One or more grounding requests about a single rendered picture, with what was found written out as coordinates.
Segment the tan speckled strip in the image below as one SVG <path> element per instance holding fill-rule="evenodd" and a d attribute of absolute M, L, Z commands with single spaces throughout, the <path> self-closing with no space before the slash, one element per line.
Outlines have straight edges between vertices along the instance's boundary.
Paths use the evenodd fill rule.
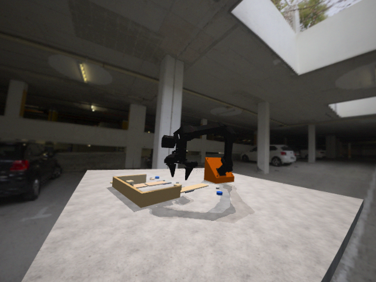
<path fill-rule="evenodd" d="M 183 193 L 185 191 L 192 190 L 192 189 L 199 189 L 199 188 L 206 187 L 206 186 L 209 186 L 209 185 L 208 184 L 197 184 L 197 185 L 194 185 L 194 186 L 182 187 L 182 190 L 180 191 L 180 193 Z"/>

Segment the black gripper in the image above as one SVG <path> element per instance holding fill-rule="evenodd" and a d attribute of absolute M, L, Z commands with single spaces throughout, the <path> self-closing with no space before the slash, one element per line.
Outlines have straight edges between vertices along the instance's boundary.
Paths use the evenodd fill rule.
<path fill-rule="evenodd" d="M 177 151 L 180 151 L 180 154 L 182 156 L 182 160 L 178 160 L 176 163 L 178 164 L 183 164 L 185 165 L 186 167 L 185 170 L 185 180 L 188 179 L 190 173 L 192 172 L 192 170 L 198 166 L 198 163 L 197 161 L 194 161 L 194 160 L 187 160 L 186 159 L 186 153 L 188 153 L 188 151 L 186 151 L 186 149 L 176 149 L 174 150 L 174 152 L 177 153 Z M 166 163 L 166 165 L 169 167 L 170 169 L 170 173 L 171 173 L 171 176 L 174 177 L 174 173 L 175 173 L 175 168 L 176 168 L 176 164 L 172 164 L 172 163 L 167 163 L 166 161 L 166 158 L 164 159 L 164 163 Z"/>

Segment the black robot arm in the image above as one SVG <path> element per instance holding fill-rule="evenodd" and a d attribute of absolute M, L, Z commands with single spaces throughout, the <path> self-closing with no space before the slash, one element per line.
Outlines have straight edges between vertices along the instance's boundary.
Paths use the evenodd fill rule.
<path fill-rule="evenodd" d="M 224 156 L 221 157 L 221 165 L 220 168 L 217 168 L 220 176 L 226 176 L 226 173 L 232 172 L 233 169 L 233 162 L 231 161 L 232 151 L 233 151 L 233 143 L 236 141 L 237 135 L 235 134 L 232 127 L 228 127 L 227 125 L 223 124 L 222 122 L 212 123 L 208 125 L 202 126 L 190 126 L 184 125 L 181 126 L 177 131 L 175 131 L 173 136 L 163 135 L 162 137 L 162 147 L 165 148 L 174 148 L 176 145 L 176 149 L 186 149 L 187 148 L 187 141 L 191 141 L 196 136 L 201 135 L 208 135 L 211 133 L 220 132 L 225 139 L 225 147 L 224 147 Z M 179 139 L 179 136 L 180 139 Z M 178 160 L 182 160 L 182 156 L 180 151 L 175 153 L 172 151 L 172 154 L 166 157 L 167 163 L 176 163 Z"/>

